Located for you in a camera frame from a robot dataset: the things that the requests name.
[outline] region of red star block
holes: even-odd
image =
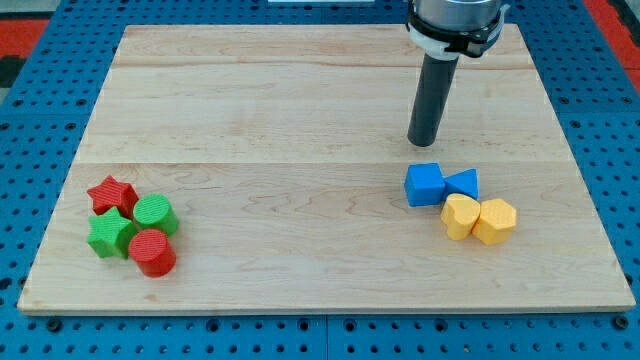
[[[116,206],[122,216],[133,218],[133,206],[138,201],[138,194],[131,184],[118,182],[109,175],[100,185],[87,190],[87,193],[93,199],[93,211],[96,215],[102,215]]]

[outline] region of blue triangular prism block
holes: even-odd
[[[446,200],[450,194],[464,194],[478,200],[480,189],[478,188],[478,172],[469,169],[444,178],[444,193],[442,200]]]

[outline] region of blue pegboard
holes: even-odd
[[[513,0],[636,296],[640,100],[582,3]],[[402,23],[406,3],[63,0],[0,108],[0,358],[640,358],[640,315],[30,318],[16,309],[127,24]]]

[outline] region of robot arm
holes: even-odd
[[[460,54],[480,57],[500,36],[508,5],[500,0],[409,2],[407,30],[425,50],[408,138],[429,146],[436,138]]]

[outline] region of red cylinder block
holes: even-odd
[[[129,256],[149,277],[165,275],[176,263],[176,253],[169,238],[156,229],[143,230],[134,236],[129,243]]]

